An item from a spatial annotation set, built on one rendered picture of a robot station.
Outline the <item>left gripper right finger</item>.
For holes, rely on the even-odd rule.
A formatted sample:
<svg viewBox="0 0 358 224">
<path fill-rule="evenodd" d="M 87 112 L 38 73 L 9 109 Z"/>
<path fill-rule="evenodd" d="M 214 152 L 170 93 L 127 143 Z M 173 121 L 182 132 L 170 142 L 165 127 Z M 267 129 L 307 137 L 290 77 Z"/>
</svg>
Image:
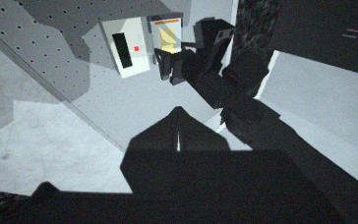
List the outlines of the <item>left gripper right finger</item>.
<svg viewBox="0 0 358 224">
<path fill-rule="evenodd" d="M 231 150 L 225 137 L 190 116 L 182 106 L 179 106 L 179 146 L 180 150 Z"/>
</svg>

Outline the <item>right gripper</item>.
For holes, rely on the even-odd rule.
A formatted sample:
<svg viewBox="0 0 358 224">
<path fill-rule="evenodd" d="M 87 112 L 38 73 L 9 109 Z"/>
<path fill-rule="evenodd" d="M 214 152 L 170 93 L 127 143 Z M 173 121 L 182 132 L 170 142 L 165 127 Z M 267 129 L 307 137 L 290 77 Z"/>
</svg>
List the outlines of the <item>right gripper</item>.
<svg viewBox="0 0 358 224">
<path fill-rule="evenodd" d="M 196 53 L 191 49 L 186 49 L 187 47 L 196 48 Z M 154 55 L 158 62 L 160 76 L 163 81 L 169 79 L 169 74 L 172 76 L 170 77 L 169 81 L 172 85 L 177 85 L 182 82 L 187 82 L 196 92 L 200 87 L 200 82 L 194 87 L 182 74 L 181 74 L 181 67 L 183 58 L 192 56 L 197 53 L 196 42 L 181 42 L 181 49 L 182 51 L 171 53 L 159 48 L 154 48 Z M 161 59 L 160 59 L 161 57 Z M 173 70 L 172 70 L 173 69 Z"/>
</svg>

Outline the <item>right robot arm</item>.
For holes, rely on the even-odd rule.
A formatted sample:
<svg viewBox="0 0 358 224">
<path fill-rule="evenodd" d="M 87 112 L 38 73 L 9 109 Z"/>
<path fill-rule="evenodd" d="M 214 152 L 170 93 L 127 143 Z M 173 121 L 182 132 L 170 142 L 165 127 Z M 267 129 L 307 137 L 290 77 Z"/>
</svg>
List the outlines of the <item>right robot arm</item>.
<svg viewBox="0 0 358 224">
<path fill-rule="evenodd" d="M 198 54 L 183 58 L 181 74 L 194 87 L 200 82 L 198 94 L 212 109 L 223 107 L 220 116 L 233 136 L 252 149 L 285 150 L 309 181 L 315 182 L 325 193 L 346 222 L 358 224 L 358 180 L 303 140 L 279 119 L 280 114 L 248 95 L 269 73 L 262 58 L 246 51 L 222 69 L 226 81 L 219 74 L 223 66 L 221 61 L 236 29 L 215 17 L 196 22 L 193 30 Z M 201 81 L 210 71 L 217 73 Z"/>
</svg>

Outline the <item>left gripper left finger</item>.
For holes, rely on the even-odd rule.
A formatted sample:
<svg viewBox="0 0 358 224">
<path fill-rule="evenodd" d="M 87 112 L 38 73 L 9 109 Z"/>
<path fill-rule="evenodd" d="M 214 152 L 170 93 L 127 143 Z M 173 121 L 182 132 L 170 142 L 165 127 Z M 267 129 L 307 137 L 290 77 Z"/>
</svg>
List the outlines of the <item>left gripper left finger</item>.
<svg viewBox="0 0 358 224">
<path fill-rule="evenodd" d="M 178 133 L 179 106 L 175 106 L 166 117 L 131 138 L 126 151 L 134 148 L 177 150 Z"/>
</svg>

